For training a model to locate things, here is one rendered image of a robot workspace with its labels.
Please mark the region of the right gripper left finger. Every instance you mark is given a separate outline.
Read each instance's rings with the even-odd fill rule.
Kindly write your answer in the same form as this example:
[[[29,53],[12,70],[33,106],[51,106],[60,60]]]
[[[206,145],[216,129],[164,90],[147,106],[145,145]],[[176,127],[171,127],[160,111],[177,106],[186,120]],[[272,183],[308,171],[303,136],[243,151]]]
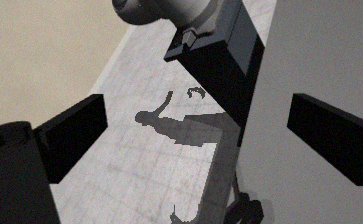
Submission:
[[[33,130],[29,121],[0,125],[0,224],[61,224],[49,184],[59,184],[107,128],[103,94]]]

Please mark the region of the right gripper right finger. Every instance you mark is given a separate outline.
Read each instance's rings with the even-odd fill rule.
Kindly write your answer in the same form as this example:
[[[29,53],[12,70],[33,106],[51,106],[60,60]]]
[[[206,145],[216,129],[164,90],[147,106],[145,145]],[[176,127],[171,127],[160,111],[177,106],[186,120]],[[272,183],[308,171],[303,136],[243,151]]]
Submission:
[[[363,186],[363,119],[293,93],[287,128],[356,186]]]

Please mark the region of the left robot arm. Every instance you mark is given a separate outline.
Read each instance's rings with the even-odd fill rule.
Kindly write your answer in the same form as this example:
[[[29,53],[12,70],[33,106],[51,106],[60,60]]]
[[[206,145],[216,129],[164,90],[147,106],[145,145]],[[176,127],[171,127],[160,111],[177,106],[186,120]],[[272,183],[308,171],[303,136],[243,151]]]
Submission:
[[[177,28],[175,47],[189,47],[201,37],[213,35],[228,0],[112,0],[117,15],[131,25],[170,20]],[[183,36],[182,36],[183,35]]]

